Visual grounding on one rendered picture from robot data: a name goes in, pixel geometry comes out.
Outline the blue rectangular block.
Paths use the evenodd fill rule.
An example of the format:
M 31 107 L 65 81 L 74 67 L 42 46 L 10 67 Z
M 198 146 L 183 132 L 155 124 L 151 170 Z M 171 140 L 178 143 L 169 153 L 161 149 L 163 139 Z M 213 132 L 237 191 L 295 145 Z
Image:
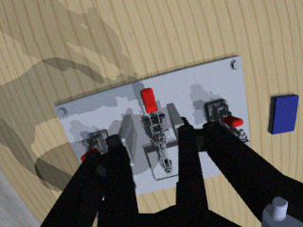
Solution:
M 272 96 L 269 132 L 278 134 L 294 131 L 298 95 Z

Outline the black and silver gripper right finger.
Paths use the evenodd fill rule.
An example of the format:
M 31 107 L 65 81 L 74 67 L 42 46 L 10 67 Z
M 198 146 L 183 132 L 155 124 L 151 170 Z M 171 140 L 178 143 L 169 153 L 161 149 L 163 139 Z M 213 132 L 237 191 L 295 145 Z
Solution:
M 204 151 L 261 227 L 303 227 L 302 182 L 283 175 L 218 122 L 193 129 L 173 102 L 167 108 L 178 143 L 174 227 L 211 227 L 199 157 Z

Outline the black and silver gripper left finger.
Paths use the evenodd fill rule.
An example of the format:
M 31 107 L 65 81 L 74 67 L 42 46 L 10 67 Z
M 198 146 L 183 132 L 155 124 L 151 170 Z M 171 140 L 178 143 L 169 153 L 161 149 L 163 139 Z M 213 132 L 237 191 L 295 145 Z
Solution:
M 136 141 L 132 115 L 124 115 L 118 134 L 105 139 L 108 152 L 85 157 L 40 227 L 92 227 L 97 212 L 97 227 L 130 227 L 129 215 L 139 213 L 132 171 Z

